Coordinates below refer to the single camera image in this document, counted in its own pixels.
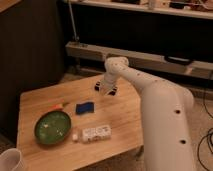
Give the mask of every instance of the green plate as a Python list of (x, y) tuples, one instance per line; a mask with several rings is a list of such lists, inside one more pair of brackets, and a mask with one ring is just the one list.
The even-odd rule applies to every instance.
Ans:
[(62, 111), (51, 111), (43, 115), (36, 123), (34, 133), (41, 144), (56, 144), (69, 133), (71, 119)]

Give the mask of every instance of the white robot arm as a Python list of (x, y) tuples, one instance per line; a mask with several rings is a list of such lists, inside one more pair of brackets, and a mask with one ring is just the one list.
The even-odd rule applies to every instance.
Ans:
[(185, 113), (193, 107), (191, 92), (173, 82), (128, 67), (125, 57), (108, 58), (101, 93), (121, 76), (141, 98), (147, 171), (196, 171)]

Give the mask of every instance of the white mug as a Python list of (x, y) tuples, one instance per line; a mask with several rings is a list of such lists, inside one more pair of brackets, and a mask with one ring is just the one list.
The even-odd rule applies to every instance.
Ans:
[(0, 171), (26, 171), (20, 150), (11, 148), (0, 155)]

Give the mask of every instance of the wooden table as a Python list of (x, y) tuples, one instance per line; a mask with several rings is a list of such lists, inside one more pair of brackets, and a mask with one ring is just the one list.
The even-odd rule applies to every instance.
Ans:
[[(22, 151), (29, 171), (71, 171), (143, 145), (140, 99), (135, 89), (120, 78), (117, 94), (102, 96), (94, 91), (100, 78), (89, 77), (21, 95), (17, 148)], [(87, 101), (95, 103), (95, 112), (76, 115), (76, 104)], [(37, 144), (36, 121), (52, 106), (66, 102), (69, 104), (64, 111), (72, 119), (69, 136), (55, 146)], [(73, 131), (103, 124), (111, 126), (111, 139), (90, 144), (72, 141)]]
[(0, 13), (20, 1), (21, 0), (0, 0)]

